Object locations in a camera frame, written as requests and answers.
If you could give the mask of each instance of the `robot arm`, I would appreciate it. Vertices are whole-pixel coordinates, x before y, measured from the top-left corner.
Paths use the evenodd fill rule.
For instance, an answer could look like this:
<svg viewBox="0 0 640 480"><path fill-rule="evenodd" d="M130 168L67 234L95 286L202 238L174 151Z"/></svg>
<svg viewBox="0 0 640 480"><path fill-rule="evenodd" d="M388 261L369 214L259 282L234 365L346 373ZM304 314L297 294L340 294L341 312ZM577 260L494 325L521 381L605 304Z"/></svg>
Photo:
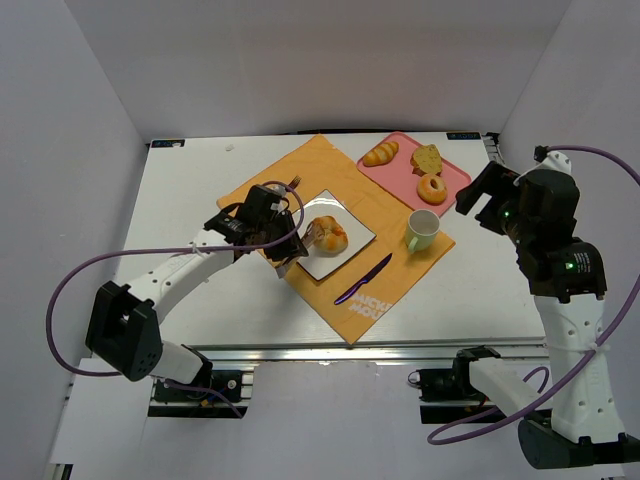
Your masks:
<svg viewBox="0 0 640 480"><path fill-rule="evenodd" d="M603 331L606 281L598 250L573 236L579 191L570 162L544 147L536 150L536 160L540 164L521 176L491 163L456 196L462 214L482 194L491 197L476 219L516 247L545 329L553 377L564 377L589 350L597 352L554 395L550 422L536 415L522 420L523 453L535 468L638 461L640 442L625 434L605 352L595 343ZM486 394L509 416L539 396L496 357L483 347L460 352L453 367L455 388Z"/></svg>
<svg viewBox="0 0 640 480"><path fill-rule="evenodd" d="M159 326L193 289L251 250L270 244L264 253L276 262L280 277L308 255L311 231L302 239L295 233L276 242L295 230L291 212L282 207L284 195L254 185L243 203L205 223L189 244L193 253L172 256L127 284L104 284L96 294L86 346L131 381L153 375L208 387L211 362L184 345L163 342Z"/></svg>

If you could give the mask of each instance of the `orange placemat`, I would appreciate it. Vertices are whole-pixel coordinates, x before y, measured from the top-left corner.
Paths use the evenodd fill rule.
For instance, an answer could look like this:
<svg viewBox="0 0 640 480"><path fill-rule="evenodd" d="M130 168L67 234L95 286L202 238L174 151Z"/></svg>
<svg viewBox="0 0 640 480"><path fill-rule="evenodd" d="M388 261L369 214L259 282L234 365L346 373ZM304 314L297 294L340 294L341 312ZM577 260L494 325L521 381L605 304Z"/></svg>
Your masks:
<svg viewBox="0 0 640 480"><path fill-rule="evenodd" d="M296 191L304 203L329 190L377 235L351 261L320 282L299 265L285 277L331 328L348 343L355 343L455 242L440 232L427 250L409 255L404 232L412 210L362 175L356 164L322 135L316 135L231 194L218 199L218 206L223 208L244 201L249 188L256 183L269 180L288 183L296 175L302 177ZM295 200L291 205L294 210ZM333 304L389 253L393 253L391 261L374 280L343 304Z"/></svg>

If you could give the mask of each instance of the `food on plate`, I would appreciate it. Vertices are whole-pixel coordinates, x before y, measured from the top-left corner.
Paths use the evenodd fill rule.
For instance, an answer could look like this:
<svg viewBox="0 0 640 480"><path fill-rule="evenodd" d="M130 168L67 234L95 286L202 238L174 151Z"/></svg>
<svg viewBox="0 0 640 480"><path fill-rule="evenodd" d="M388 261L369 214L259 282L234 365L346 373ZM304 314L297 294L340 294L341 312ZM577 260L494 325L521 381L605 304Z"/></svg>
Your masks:
<svg viewBox="0 0 640 480"><path fill-rule="evenodd" d="M362 163L364 163L365 167L385 165L395 157L396 153L398 153L398 148L398 142L381 143L362 157Z"/></svg>
<svg viewBox="0 0 640 480"><path fill-rule="evenodd" d="M433 144L416 148L411 155L411 165L416 175L439 175L442 172L442 158L438 148Z"/></svg>
<svg viewBox="0 0 640 480"><path fill-rule="evenodd" d="M440 205L447 198L447 184L438 175L427 173L418 182L418 195L431 205Z"/></svg>
<svg viewBox="0 0 640 480"><path fill-rule="evenodd" d="M313 244L319 250L335 254L342 252L349 245L346 232L331 215L314 218L311 224L316 237Z"/></svg>

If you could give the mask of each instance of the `white enclosure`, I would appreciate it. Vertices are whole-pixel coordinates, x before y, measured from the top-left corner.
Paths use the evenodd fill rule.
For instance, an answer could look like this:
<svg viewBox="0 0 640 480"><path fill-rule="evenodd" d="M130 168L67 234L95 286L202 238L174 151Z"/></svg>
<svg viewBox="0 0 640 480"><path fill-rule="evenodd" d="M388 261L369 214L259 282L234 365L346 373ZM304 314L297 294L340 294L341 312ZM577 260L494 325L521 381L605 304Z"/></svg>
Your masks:
<svg viewBox="0 0 640 480"><path fill-rule="evenodd" d="M47 350L46 304L67 271L122 245L144 142L474 129L502 132L517 169L554 143L601 147L640 169L638 78L637 0L2 2L3 471L42 475L69 380ZM603 254L610 320L640 265L640 192L604 160L571 157L577 234ZM72 362L113 271L97 267L63 296L56 338ZM639 317L636 305L609 354L636 435Z"/></svg>

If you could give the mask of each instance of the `knife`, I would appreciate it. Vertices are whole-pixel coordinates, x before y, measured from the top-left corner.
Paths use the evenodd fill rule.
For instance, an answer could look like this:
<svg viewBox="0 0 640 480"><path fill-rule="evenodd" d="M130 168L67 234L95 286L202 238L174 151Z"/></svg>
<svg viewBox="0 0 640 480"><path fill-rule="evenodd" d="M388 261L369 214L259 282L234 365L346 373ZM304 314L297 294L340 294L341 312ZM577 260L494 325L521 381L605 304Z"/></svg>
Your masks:
<svg viewBox="0 0 640 480"><path fill-rule="evenodd" d="M349 290L347 290L346 292L344 292L342 295L340 295L337 300L335 302L333 302L334 305L340 305L342 302L344 302L345 300L347 300L349 297L351 297L354 293L356 293L358 291L358 289L364 285L365 283L369 283L371 280L373 280L373 278L380 273L380 270L382 270L384 267L387 266L387 263L389 263L389 260L391 260L391 255L393 255L393 253L390 253L389 255L387 255L386 257L384 257L382 259L382 261L380 263L378 263L378 265L376 265L375 267L373 267L369 273L367 273L364 277L362 277L360 280L358 280L355 285L353 285L351 288L349 288Z"/></svg>

